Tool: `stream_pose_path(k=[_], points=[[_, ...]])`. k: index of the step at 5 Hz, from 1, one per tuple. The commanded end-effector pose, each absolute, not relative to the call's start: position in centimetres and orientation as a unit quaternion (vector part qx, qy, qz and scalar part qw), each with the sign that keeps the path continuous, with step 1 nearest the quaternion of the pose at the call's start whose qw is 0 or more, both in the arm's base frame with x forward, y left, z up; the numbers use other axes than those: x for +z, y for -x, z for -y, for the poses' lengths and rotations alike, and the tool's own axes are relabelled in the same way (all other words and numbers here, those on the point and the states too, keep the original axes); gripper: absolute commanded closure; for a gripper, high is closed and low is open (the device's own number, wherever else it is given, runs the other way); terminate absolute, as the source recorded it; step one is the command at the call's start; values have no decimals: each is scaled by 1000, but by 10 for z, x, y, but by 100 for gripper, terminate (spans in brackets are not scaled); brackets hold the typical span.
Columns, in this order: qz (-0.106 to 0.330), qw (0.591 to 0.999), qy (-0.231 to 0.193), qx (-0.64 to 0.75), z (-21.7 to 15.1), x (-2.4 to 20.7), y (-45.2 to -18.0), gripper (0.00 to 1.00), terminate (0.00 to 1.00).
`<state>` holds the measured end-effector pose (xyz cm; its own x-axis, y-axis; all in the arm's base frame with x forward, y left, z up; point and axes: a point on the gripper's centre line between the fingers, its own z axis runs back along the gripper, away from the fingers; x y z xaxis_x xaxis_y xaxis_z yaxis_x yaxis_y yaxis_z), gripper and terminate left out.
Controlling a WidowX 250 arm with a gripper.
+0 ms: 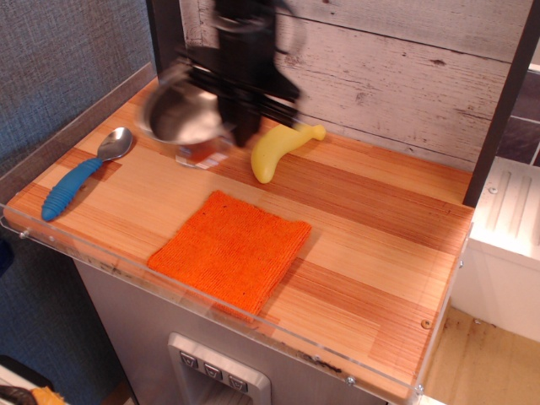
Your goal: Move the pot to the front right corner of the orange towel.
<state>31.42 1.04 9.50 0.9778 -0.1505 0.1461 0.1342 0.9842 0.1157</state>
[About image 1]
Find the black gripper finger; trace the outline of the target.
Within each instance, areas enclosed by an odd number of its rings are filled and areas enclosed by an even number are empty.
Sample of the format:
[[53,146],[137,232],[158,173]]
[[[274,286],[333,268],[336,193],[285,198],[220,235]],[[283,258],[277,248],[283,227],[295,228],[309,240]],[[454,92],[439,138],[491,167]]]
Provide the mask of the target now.
[[218,96],[218,110],[226,127],[236,126],[236,101],[228,95]]
[[250,138],[259,131],[261,119],[262,114],[257,110],[237,108],[233,112],[232,133],[238,147],[245,147]]

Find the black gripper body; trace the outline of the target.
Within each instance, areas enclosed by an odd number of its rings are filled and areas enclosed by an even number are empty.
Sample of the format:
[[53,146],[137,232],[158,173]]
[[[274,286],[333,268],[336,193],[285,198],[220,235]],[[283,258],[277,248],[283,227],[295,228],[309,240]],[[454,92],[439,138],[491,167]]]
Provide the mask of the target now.
[[237,108],[257,110],[287,127],[296,121],[300,89],[275,65],[275,23],[227,23],[216,26],[219,45],[189,46],[187,63],[193,83],[217,95],[228,95]]

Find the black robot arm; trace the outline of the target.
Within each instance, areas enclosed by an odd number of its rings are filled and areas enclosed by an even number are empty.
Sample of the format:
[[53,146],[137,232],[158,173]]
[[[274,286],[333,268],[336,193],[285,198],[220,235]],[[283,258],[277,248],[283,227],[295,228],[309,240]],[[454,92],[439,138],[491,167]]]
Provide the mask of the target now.
[[243,147],[265,116],[292,126],[300,89],[275,65],[277,10],[285,1],[216,1],[212,21],[218,46],[189,47],[188,77],[216,95],[218,112],[235,144]]

